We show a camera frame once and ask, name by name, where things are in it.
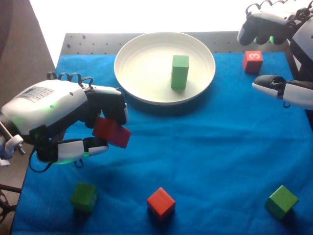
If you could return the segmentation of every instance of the held red cube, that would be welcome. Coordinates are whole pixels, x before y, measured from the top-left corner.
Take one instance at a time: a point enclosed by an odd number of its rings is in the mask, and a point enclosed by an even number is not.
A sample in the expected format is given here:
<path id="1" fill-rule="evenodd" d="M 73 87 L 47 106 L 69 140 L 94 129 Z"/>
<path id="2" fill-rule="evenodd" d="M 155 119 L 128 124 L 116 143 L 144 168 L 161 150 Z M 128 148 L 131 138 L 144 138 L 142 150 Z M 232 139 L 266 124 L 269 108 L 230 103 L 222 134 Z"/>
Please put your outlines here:
<path id="1" fill-rule="evenodd" d="M 147 199 L 147 204 L 155 216 L 162 221 L 174 211 L 176 203 L 164 189 L 159 188 Z"/>
<path id="2" fill-rule="evenodd" d="M 243 66 L 246 73 L 258 74 L 263 63 L 263 56 L 260 51 L 246 51 Z"/>
<path id="3" fill-rule="evenodd" d="M 115 146 L 126 148 L 131 132 L 114 120 L 98 117 L 92 135 Z"/>

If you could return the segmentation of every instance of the white background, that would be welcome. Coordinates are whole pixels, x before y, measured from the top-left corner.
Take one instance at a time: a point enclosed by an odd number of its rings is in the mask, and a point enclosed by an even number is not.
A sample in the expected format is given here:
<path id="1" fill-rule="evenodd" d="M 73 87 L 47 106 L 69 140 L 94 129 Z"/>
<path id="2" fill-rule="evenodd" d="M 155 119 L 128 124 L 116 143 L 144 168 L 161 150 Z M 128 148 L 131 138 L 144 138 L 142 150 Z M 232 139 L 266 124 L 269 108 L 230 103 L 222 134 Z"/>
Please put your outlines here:
<path id="1" fill-rule="evenodd" d="M 30 0 L 54 65 L 66 33 L 239 31 L 259 0 Z M 288 0 L 296 11 L 310 0 Z"/>

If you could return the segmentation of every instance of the round plate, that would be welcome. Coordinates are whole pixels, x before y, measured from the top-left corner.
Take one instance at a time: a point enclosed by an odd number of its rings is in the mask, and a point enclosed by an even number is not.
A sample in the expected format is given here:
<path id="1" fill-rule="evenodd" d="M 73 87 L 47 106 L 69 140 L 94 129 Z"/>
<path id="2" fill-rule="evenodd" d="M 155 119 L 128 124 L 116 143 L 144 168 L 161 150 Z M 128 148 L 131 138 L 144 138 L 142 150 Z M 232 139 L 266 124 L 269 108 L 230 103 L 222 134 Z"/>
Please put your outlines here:
<path id="1" fill-rule="evenodd" d="M 173 55 L 189 56 L 186 89 L 171 88 Z M 135 98 L 150 104 L 174 105 L 201 94 L 212 82 L 215 61 L 199 40 L 184 33 L 140 35 L 126 43 L 116 56 L 115 76 Z"/>

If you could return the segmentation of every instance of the robotic hand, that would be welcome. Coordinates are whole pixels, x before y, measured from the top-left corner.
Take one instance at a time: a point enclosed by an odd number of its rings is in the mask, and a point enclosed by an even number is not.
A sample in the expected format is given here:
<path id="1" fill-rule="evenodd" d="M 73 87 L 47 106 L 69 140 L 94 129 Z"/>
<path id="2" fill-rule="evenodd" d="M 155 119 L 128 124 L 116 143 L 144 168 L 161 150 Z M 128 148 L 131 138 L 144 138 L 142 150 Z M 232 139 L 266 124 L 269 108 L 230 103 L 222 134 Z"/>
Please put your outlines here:
<path id="1" fill-rule="evenodd" d="M 271 7 L 262 10 L 263 3 Z M 302 65 L 302 70 L 313 72 L 313 19 L 312 2 L 306 8 L 296 12 L 278 11 L 270 0 L 262 4 L 253 4 L 258 8 L 249 12 L 253 6 L 246 9 L 246 22 L 239 34 L 238 42 L 244 46 L 255 39 L 257 44 L 266 43 L 273 36 L 275 44 L 281 44 L 286 39 L 290 41 L 290 51 Z M 255 79 L 252 86 L 270 96 L 282 99 L 296 106 L 313 110 L 313 83 L 305 81 L 286 81 L 280 76 L 263 75 Z"/>
<path id="2" fill-rule="evenodd" d="M 64 75 L 67 81 L 61 80 Z M 75 76 L 78 83 L 71 82 Z M 128 121 L 127 105 L 117 89 L 94 86 L 91 77 L 82 78 L 79 73 L 62 73 L 57 78 L 50 72 L 47 77 L 48 80 L 27 88 L 2 107 L 0 166 L 9 165 L 14 151 L 25 153 L 23 142 L 34 145 L 31 155 L 37 151 L 38 159 L 48 163 L 42 171 L 30 165 L 35 172 L 43 172 L 51 164 L 76 163 L 83 157 L 107 151 L 107 142 L 96 137 L 54 142 L 55 136 L 77 121 L 93 128 L 101 111 L 120 125 Z"/>

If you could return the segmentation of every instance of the plate rim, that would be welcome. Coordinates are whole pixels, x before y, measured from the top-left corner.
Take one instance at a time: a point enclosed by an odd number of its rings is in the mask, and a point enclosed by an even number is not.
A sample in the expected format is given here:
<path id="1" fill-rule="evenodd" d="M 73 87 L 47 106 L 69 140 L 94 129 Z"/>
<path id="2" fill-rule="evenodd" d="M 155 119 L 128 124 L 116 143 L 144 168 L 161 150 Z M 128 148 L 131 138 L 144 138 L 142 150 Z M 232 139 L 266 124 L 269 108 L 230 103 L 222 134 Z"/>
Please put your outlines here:
<path id="1" fill-rule="evenodd" d="M 214 71 L 213 71 L 213 77 L 212 77 L 212 80 L 211 82 L 201 91 L 199 92 L 198 94 L 192 96 L 192 97 L 189 97 L 189 98 L 185 98 L 185 99 L 182 99 L 182 100 L 178 100 L 178 101 L 170 101 L 170 102 L 156 102 L 156 101 L 152 101 L 152 100 L 147 100 L 147 99 L 142 99 L 136 95 L 134 95 L 133 93 L 129 92 L 128 90 L 126 90 L 123 85 L 119 82 L 117 76 L 116 76 L 116 59 L 118 58 L 118 55 L 119 53 L 122 51 L 122 49 L 124 47 L 127 46 L 127 44 L 129 44 L 130 42 L 132 42 L 133 40 L 136 40 L 137 38 L 139 37 L 143 37 L 147 34 L 160 34 L 160 33 L 173 33 L 173 34 L 182 34 L 184 36 L 188 36 L 190 38 L 193 38 L 194 40 L 198 41 L 199 43 L 201 43 L 206 49 L 207 51 L 211 54 L 212 56 L 212 59 L 213 59 L 213 68 L 214 68 Z M 210 51 L 210 49 L 203 43 L 201 42 L 200 40 L 198 40 L 197 38 L 193 37 L 193 36 L 190 36 L 186 33 L 181 33 L 181 32 L 169 32 L 169 31 L 164 31 L 164 32 L 150 32 L 150 33 L 144 33 L 144 34 L 141 34 L 133 39 L 131 39 L 130 41 L 128 41 L 117 53 L 116 57 L 115 57 L 115 60 L 114 60 L 114 75 L 115 75 L 115 78 L 116 80 L 118 81 L 118 83 L 120 84 L 120 86 L 123 88 L 123 90 L 125 90 L 128 94 L 130 94 L 132 97 L 144 102 L 144 103 L 148 103 L 148 104 L 153 104 L 153 105 L 158 105 L 158 106 L 171 106 L 171 105 L 177 105 L 177 104 L 182 104 L 182 103 L 185 103 L 185 102 L 188 102 L 189 100 L 191 99 L 194 99 L 196 98 L 197 96 L 201 95 L 212 83 L 213 79 L 214 79 L 214 76 L 215 76 L 215 73 L 216 73 L 216 64 L 215 64 L 215 59 L 214 59 L 214 56 L 212 54 L 212 52 Z"/>

